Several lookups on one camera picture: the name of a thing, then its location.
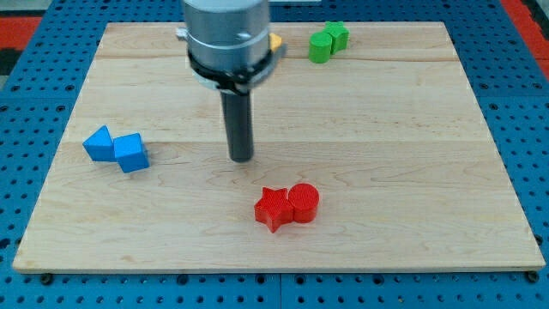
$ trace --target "black cylindrical rod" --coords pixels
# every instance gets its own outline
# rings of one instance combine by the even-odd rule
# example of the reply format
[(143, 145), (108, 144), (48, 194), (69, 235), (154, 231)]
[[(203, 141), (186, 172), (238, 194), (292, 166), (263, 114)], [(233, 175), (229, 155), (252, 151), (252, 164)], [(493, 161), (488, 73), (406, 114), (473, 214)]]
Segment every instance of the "black cylindrical rod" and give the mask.
[(221, 104), (229, 156), (235, 162), (246, 162), (254, 155), (250, 94), (221, 93)]

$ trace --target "blue block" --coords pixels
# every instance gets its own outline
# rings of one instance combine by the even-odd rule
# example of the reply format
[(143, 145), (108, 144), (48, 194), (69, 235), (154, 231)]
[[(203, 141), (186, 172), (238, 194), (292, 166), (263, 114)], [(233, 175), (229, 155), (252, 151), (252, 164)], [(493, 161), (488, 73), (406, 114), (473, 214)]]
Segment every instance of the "blue block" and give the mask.
[(149, 167), (147, 150), (139, 133), (115, 138), (114, 157), (124, 173)]
[(95, 131), (82, 145), (93, 161), (115, 161), (114, 145), (106, 125)]

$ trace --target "red star block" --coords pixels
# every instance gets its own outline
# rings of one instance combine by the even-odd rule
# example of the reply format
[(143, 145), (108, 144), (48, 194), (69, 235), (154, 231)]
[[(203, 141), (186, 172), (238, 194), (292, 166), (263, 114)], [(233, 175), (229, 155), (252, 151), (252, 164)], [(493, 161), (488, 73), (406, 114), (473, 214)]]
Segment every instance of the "red star block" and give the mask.
[(286, 223), (292, 222), (293, 207), (287, 200), (288, 189), (263, 188), (261, 199), (256, 203), (256, 221), (265, 223), (271, 233)]
[(297, 184), (288, 193), (288, 200), (293, 206), (293, 220), (298, 223), (311, 222), (317, 216), (320, 201), (318, 190), (309, 184)]

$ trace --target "green cylinder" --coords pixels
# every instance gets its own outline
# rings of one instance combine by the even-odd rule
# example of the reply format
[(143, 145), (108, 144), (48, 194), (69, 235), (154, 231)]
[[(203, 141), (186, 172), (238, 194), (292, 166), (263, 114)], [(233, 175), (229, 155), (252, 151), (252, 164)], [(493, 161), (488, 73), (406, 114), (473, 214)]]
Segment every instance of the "green cylinder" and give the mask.
[(328, 62), (332, 50), (332, 36), (327, 33), (314, 33), (309, 39), (309, 60), (315, 64)]

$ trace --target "wooden table surface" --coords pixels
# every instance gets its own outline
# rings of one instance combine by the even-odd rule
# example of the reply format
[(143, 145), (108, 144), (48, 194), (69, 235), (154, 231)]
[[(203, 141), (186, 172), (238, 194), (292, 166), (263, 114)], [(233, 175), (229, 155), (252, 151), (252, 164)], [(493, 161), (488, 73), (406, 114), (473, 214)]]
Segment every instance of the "wooden table surface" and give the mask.
[[(220, 97), (192, 76), (174, 23), (110, 24), (14, 267), (26, 273), (537, 270), (545, 261), (442, 23), (347, 23), (349, 48), (307, 59), (321, 23), (254, 89), (256, 155), (231, 162)], [(107, 124), (151, 167), (92, 163)], [(316, 220), (270, 233), (263, 186), (314, 184)]]

